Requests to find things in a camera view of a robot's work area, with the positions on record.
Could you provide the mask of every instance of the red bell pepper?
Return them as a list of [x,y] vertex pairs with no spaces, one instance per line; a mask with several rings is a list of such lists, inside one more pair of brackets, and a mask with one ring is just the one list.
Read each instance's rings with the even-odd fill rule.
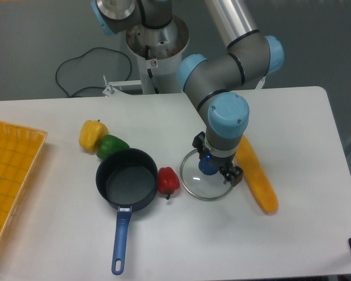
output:
[[161,194],[167,195],[167,200],[180,186],[180,180],[171,167],[160,168],[157,188]]

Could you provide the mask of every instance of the blue handle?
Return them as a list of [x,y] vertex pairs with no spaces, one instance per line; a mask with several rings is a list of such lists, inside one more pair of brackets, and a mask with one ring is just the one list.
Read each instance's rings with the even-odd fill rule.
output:
[[130,208],[120,208],[117,213],[115,246],[113,249],[112,273],[120,275],[125,265],[126,240],[131,218]]

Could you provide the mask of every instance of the black cable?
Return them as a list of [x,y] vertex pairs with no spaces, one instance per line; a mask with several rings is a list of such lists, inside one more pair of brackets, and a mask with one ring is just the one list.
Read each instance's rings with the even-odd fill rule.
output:
[[[149,54],[150,54],[150,47],[149,47],[148,45],[146,45],[146,50],[144,51],[144,58],[145,58],[146,60],[149,60],[149,59],[150,59]],[[151,79],[152,86],[153,86],[153,89],[154,89],[154,93],[155,93],[155,94],[159,94],[160,92],[159,92],[159,89],[158,89],[157,86],[156,86],[156,83],[155,83],[154,80],[153,80],[153,74],[152,74],[151,69],[148,68],[148,69],[147,69],[147,72],[148,72],[148,76],[149,76],[150,79]]]
[[64,62],[61,63],[60,66],[57,68],[57,70],[56,70],[56,75],[55,75],[56,84],[61,88],[61,90],[64,91],[64,93],[66,94],[66,96],[67,96],[68,98],[75,98],[75,97],[81,98],[81,96],[79,96],[79,95],[77,95],[77,94],[78,94],[79,92],[82,92],[82,91],[87,90],[87,89],[105,89],[105,87],[89,86],[89,87],[82,88],[82,89],[80,89],[80,90],[78,90],[78,91],[76,91],[75,93],[73,93],[73,94],[70,95],[70,94],[68,93],[68,91],[65,90],[65,89],[63,88],[63,86],[60,85],[60,83],[59,83],[59,81],[58,81],[58,79],[57,79],[57,74],[59,73],[60,68],[61,68],[64,64],[66,64],[66,63],[68,63],[69,61],[72,61],[72,60],[81,59],[81,58],[84,57],[86,54],[88,54],[88,53],[90,53],[90,52],[92,52],[92,51],[94,51],[94,50],[106,50],[106,51],[110,51],[110,52],[114,52],[114,53],[119,53],[119,54],[125,56],[125,57],[127,58],[127,60],[129,61],[129,65],[130,65],[129,74],[128,74],[128,76],[126,77],[125,81],[127,81],[127,80],[129,79],[133,68],[132,68],[131,60],[130,60],[130,58],[129,58],[129,56],[128,56],[127,54],[125,54],[125,53],[123,53],[123,52],[121,52],[121,51],[117,51],[117,50],[113,50],[113,49],[109,49],[109,48],[105,48],[105,47],[95,47],[95,48],[92,48],[91,50],[88,50],[87,52],[85,52],[84,54],[82,54],[82,55],[80,55],[80,56],[78,56],[78,57],[73,57],[72,59],[68,59],[68,60],[64,61]]

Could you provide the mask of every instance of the yellow plastic tray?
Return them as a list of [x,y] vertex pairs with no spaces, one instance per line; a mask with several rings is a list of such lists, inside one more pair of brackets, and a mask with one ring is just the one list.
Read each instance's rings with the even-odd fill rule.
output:
[[0,238],[46,136],[45,131],[0,121]]

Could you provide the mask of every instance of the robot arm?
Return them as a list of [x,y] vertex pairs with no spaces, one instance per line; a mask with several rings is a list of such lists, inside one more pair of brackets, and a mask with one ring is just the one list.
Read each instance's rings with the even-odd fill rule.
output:
[[[235,186],[243,171],[233,164],[233,158],[248,125],[249,106],[243,97],[229,91],[279,69],[284,52],[276,38],[260,34],[242,0],[206,0],[206,4],[228,52],[214,61],[201,54],[191,55],[181,62],[176,76],[207,127],[192,143],[198,149],[199,168],[205,174],[219,171],[225,182]],[[171,1],[93,0],[92,7],[103,29],[131,29],[126,35],[129,47],[145,60],[170,60],[187,45],[187,41],[179,44],[182,36],[171,35],[180,31],[180,25],[171,28],[175,18]],[[137,43],[132,45],[135,48],[128,36],[136,36]]]
[[206,3],[228,53],[211,62],[201,54],[187,57],[177,70],[177,80],[207,126],[193,143],[201,159],[199,168],[212,174],[216,167],[235,186],[242,171],[232,160],[248,125],[249,106],[229,91],[279,69],[284,53],[276,38],[260,34],[243,1]]

